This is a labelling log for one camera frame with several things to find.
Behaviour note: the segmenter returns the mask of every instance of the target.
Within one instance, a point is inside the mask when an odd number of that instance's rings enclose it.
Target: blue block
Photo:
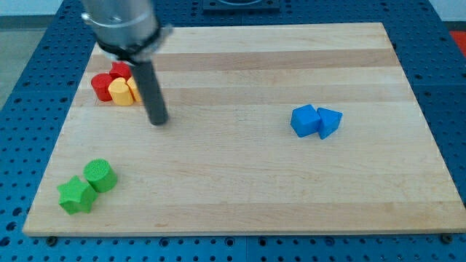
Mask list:
[[[326,139],[331,133],[338,129],[343,113],[325,108],[318,108],[317,113],[321,119],[318,130],[320,139]]]
[[[291,126],[300,138],[317,132],[319,125],[320,116],[312,105],[296,108],[291,114]]]

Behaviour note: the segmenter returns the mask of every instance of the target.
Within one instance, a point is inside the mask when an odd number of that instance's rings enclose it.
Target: blue perforated surface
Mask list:
[[[466,201],[466,61],[427,0],[282,0],[280,12],[203,14],[157,1],[163,23],[383,22]],[[45,238],[21,233],[95,40],[65,0],[0,113],[0,261],[466,261],[466,234],[359,237]]]

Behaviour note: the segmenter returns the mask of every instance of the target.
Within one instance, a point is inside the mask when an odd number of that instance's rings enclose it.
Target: wooden table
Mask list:
[[[398,234],[466,229],[466,210],[380,23],[176,28],[154,57],[170,121],[96,100],[98,48],[24,232],[31,236]],[[298,138],[294,108],[344,113]],[[94,158],[119,177],[90,214],[56,189]]]

